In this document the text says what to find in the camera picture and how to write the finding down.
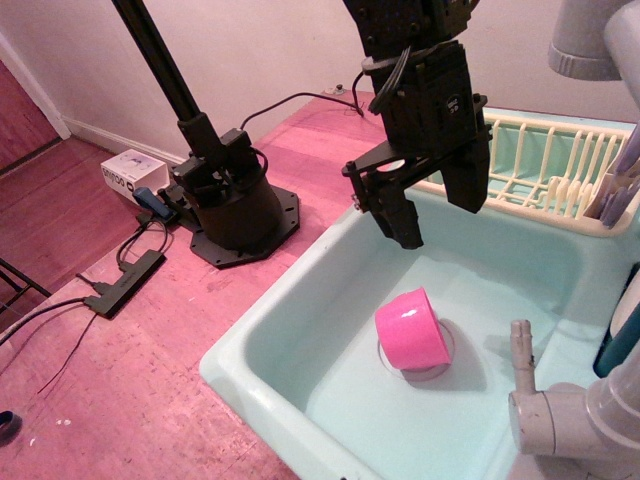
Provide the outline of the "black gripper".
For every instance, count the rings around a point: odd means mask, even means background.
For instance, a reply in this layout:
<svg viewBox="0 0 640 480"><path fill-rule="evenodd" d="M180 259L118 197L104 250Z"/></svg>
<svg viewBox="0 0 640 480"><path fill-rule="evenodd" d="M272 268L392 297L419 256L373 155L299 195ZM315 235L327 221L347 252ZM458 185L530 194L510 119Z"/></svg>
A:
<svg viewBox="0 0 640 480"><path fill-rule="evenodd" d="M369 212L386 238L403 249L423 245L415 205L393 179L372 174L395 161L395 173L418 180L439 171L449 203L471 213L488 193L491 127L484 122L487 98L472 92L463 45L456 40L399 56L366 58L362 73L374 86L369 112L379 115L386 140L347 163L354 204Z"/></svg>

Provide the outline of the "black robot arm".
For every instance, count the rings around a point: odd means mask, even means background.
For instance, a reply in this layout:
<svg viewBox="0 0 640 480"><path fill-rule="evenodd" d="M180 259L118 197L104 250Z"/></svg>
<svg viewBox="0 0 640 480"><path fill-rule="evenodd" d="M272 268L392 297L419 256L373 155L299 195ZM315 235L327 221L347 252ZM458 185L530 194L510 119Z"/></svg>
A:
<svg viewBox="0 0 640 480"><path fill-rule="evenodd" d="M218 135L197 106L149 11L119 1L117 12L177 116L190 148L172 176L196 224L195 252L219 268L269 256L299 225L299 201L271 185L268 160L246 130ZM423 240L406 190L433 173L448 201L479 211L488 195L491 129L487 99L475 93L458 36L472 1L350 1L374 87L368 112L381 117L385 140L348 162L343 175L356 207L385 237L414 250Z"/></svg>

